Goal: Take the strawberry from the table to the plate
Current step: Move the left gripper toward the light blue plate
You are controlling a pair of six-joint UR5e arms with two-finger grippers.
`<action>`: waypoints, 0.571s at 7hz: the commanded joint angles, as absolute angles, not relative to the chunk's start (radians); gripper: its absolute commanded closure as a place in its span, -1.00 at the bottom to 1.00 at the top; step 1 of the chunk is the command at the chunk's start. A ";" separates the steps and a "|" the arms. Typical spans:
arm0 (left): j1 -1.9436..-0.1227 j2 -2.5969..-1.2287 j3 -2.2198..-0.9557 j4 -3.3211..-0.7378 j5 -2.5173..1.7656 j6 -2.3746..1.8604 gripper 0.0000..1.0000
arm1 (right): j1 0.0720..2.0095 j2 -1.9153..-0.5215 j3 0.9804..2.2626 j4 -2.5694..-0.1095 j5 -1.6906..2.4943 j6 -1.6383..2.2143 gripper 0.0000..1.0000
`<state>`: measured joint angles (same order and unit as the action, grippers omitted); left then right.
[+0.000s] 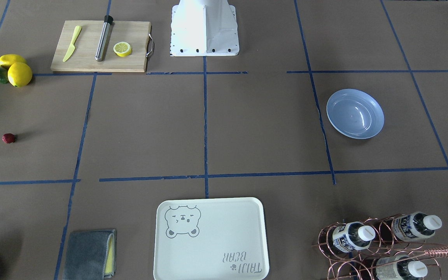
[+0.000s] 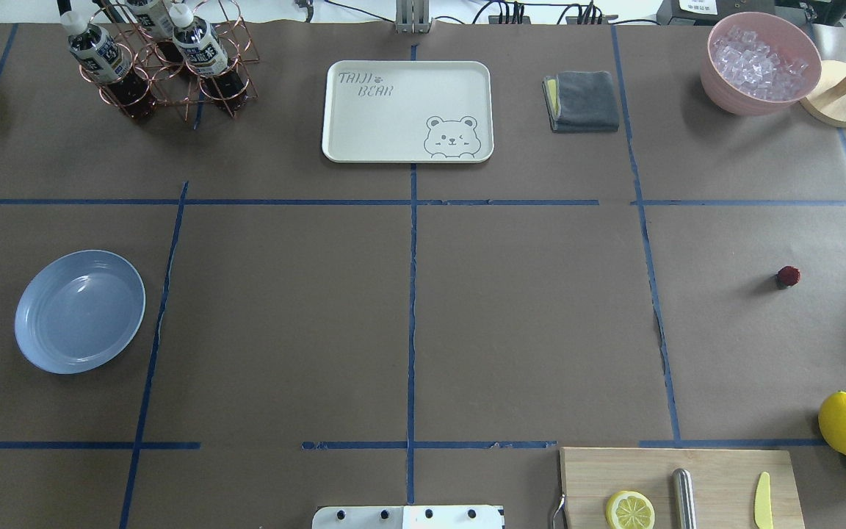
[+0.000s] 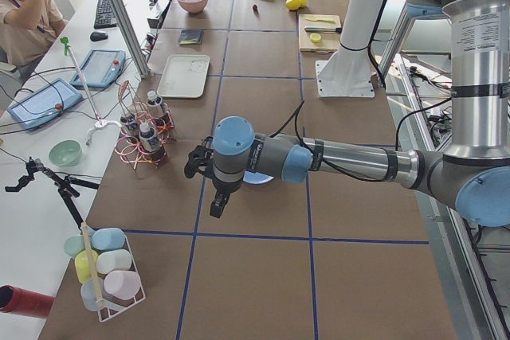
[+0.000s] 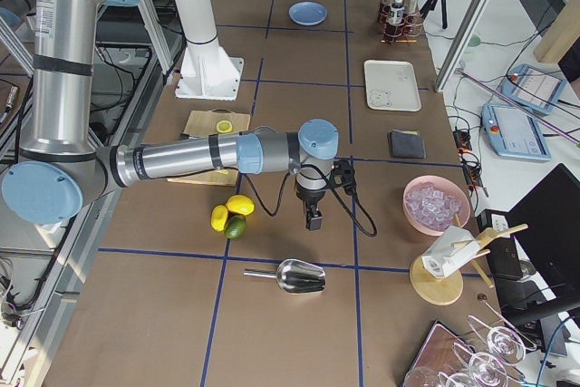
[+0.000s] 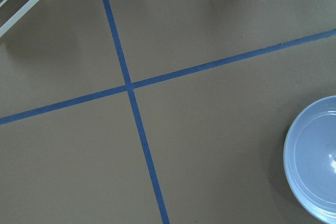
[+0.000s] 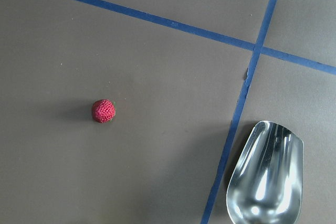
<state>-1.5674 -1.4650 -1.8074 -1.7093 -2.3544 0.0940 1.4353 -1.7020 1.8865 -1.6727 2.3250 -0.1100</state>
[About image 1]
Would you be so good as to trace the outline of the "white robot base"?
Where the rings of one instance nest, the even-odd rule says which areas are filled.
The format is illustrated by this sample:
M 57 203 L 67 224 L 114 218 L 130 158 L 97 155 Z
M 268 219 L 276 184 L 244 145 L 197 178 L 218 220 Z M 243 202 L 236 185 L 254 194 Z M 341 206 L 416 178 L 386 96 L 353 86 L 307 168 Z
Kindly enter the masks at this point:
M 227 0 L 180 0 L 171 12 L 170 56 L 237 56 L 235 6 Z

